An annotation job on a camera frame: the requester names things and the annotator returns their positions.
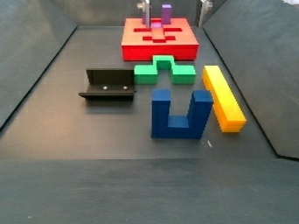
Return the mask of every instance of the yellow block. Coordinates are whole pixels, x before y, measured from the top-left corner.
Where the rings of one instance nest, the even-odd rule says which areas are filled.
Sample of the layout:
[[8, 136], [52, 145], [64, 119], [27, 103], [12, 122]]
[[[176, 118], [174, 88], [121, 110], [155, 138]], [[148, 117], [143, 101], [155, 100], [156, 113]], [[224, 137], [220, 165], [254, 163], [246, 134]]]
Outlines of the yellow block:
[[211, 91], [214, 100], [212, 107], [222, 132], [240, 132], [247, 119], [230, 90], [230, 85], [224, 79], [220, 68], [218, 66], [206, 66], [203, 68], [202, 78], [206, 88]]

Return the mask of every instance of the blue block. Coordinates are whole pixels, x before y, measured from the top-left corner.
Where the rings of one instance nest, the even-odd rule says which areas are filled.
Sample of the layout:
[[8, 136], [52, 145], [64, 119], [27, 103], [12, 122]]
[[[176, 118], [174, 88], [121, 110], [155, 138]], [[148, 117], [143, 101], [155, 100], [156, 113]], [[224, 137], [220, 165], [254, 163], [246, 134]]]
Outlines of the blue block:
[[152, 137], [202, 138], [211, 114], [211, 92], [195, 90], [187, 115], [170, 115], [171, 91], [154, 89], [152, 92]]

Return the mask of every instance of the green t-shaped block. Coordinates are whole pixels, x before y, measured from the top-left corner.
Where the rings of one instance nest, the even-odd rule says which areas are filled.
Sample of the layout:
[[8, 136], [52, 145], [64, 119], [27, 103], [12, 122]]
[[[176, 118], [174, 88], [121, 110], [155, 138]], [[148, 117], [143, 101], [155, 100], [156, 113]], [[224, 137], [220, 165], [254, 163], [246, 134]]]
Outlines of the green t-shaped block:
[[155, 84], [158, 70], [171, 70], [172, 84], [194, 84], [194, 66], [175, 65], [174, 56], [155, 55], [152, 65], [135, 66], [135, 84]]

